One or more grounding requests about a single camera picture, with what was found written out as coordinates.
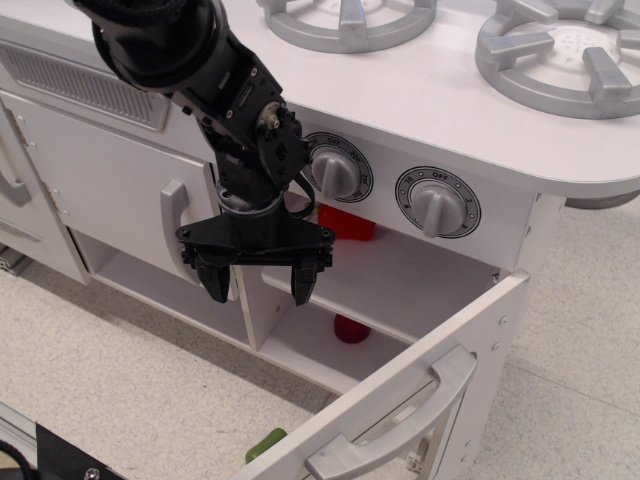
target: speckled floor tile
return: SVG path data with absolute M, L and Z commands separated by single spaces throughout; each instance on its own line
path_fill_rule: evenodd
M 515 367 L 459 480 L 637 480 L 640 417 Z
M 640 197 L 566 208 L 507 362 L 640 414 Z
M 33 265 L 0 289 L 0 401 L 131 480 L 227 478 L 329 397 L 98 283 Z

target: control knob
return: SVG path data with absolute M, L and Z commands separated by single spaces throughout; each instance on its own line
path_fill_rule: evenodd
M 436 238 L 458 230 L 467 216 L 464 201 L 446 184 L 421 182 L 411 192 L 413 214 L 424 235 Z
M 360 188 L 360 169 L 339 151 L 321 150 L 311 159 L 311 173 L 325 197 L 336 200 Z

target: oven door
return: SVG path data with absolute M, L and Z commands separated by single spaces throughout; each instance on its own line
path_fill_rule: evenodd
M 25 119 L 29 155 L 92 274 L 102 267 L 93 253 L 112 249 L 200 284 L 182 262 L 175 231 L 219 213 L 210 163 L 142 140 L 131 125 L 116 131 L 9 93 L 1 96 Z M 230 298 L 236 298 L 235 282 Z
M 529 285 L 522 271 L 505 278 L 232 480 L 405 478 L 374 471 L 420 442 L 419 478 L 454 478 L 480 443 Z
M 33 170 L 14 122 L 0 101 L 0 244 L 86 283 L 80 256 Z

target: red bottle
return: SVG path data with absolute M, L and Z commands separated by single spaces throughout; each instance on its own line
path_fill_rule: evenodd
M 328 205 L 318 208 L 318 224 L 336 232 L 337 238 L 371 240 L 376 224 Z
M 333 321 L 336 336 L 345 343 L 359 343 L 369 336 L 371 328 L 337 314 Z

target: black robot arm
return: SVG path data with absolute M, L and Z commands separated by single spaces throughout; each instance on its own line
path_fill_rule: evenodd
M 306 303 L 317 273 L 331 266 L 335 235 L 302 220 L 314 206 L 300 174 L 308 142 L 281 87 L 229 29 L 220 0 L 74 3 L 93 21 L 98 51 L 116 75 L 194 115 L 215 151 L 222 214 L 176 232 L 212 298 L 227 300 L 230 265 L 286 265 L 296 304 Z M 284 205 L 292 181 L 311 198 L 300 212 Z

